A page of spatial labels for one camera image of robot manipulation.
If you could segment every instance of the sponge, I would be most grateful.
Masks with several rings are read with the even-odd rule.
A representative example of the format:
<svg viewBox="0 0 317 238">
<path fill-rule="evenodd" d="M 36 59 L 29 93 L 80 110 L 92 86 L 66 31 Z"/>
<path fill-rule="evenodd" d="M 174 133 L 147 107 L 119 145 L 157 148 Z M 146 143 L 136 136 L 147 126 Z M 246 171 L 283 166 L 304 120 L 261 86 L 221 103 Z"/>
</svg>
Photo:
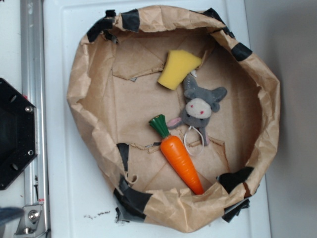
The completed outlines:
<svg viewBox="0 0 317 238">
<path fill-rule="evenodd" d="M 201 63 L 201 58 L 185 50 L 171 50 L 168 52 L 165 68 L 158 79 L 158 83 L 166 88 L 175 90 L 186 75 L 196 69 Z"/>
</svg>

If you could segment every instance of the stuffed toy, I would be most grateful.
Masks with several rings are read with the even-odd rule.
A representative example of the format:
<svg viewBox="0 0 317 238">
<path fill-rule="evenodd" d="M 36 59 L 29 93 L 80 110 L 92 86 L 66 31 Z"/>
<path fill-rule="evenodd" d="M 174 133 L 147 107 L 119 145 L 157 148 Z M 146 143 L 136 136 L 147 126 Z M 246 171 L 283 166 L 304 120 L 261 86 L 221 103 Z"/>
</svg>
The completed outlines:
<svg viewBox="0 0 317 238">
<path fill-rule="evenodd" d="M 174 129 L 182 124 L 187 124 L 198 129 L 202 135 L 203 144 L 209 145 L 206 126 L 210 121 L 211 113 L 219 111 L 219 102 L 226 96 L 227 90 L 224 87 L 213 90 L 201 88 L 191 74 L 186 76 L 183 86 L 187 104 L 181 111 L 180 117 L 170 120 L 167 127 Z"/>
</svg>

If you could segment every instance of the pink ear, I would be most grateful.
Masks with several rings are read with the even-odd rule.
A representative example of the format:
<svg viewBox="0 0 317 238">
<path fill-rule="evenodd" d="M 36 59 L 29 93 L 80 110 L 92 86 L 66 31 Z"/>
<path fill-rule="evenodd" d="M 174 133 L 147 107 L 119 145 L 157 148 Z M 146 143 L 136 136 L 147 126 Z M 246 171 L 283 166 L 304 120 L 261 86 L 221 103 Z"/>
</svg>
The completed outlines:
<svg viewBox="0 0 317 238">
<path fill-rule="evenodd" d="M 167 127 L 173 127 L 175 125 L 177 125 L 178 123 L 180 123 L 182 121 L 182 118 L 174 118 L 172 120 L 170 120 L 168 123 L 166 123 Z"/>
</svg>

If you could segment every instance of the black hexagonal plate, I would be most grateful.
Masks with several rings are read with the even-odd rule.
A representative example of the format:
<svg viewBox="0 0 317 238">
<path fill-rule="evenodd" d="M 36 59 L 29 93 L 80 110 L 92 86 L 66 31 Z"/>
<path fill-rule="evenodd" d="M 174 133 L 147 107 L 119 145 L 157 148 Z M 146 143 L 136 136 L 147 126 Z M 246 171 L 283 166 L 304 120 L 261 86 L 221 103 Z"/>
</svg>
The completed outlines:
<svg viewBox="0 0 317 238">
<path fill-rule="evenodd" d="M 0 78 L 0 190 L 36 157 L 35 107 Z"/>
</svg>

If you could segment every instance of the paper bag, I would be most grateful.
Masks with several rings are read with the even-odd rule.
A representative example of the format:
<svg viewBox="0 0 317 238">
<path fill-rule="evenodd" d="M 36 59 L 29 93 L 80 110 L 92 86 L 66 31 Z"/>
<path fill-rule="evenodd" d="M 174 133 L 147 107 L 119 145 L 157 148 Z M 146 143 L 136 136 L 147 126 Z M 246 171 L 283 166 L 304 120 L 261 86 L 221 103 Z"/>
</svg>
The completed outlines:
<svg viewBox="0 0 317 238">
<path fill-rule="evenodd" d="M 206 128 L 211 143 L 192 158 L 203 195 L 194 195 L 172 169 L 148 123 L 158 114 L 175 118 L 185 106 L 181 85 L 172 91 L 157 83 L 169 50 L 203 59 L 200 87 L 228 91 Z M 279 81 L 212 8 L 107 11 L 79 44 L 67 100 L 123 220 L 182 232 L 220 216 L 230 221 L 248 207 L 277 150 Z M 183 138 L 187 128 L 171 133 Z M 198 136 L 188 141 L 193 151 L 201 149 Z"/>
</svg>

